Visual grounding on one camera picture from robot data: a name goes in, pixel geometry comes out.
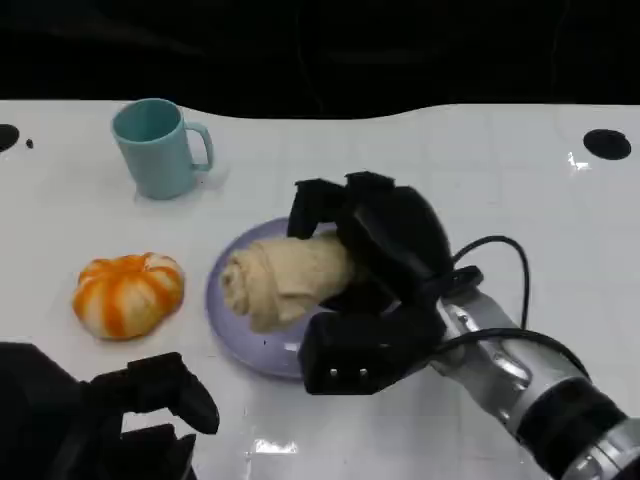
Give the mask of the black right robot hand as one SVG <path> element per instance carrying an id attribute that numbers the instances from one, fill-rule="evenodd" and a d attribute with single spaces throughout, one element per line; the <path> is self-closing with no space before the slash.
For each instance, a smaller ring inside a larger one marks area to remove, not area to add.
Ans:
<path id="1" fill-rule="evenodd" d="M 296 184 L 287 234 L 311 238 L 321 224 L 335 227 L 356 266 L 356 277 L 323 302 L 337 312 L 381 313 L 398 302 L 432 306 L 478 286 L 476 266 L 457 268 L 436 212 L 414 188 L 362 171 L 343 185 L 316 178 Z"/>

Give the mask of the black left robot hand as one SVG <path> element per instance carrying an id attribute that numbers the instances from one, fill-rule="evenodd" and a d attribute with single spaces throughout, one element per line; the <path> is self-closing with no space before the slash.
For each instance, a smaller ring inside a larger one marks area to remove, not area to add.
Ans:
<path id="1" fill-rule="evenodd" d="M 79 381 L 33 344 L 1 345 L 4 479 L 192 479 L 216 403 L 177 352 Z"/>

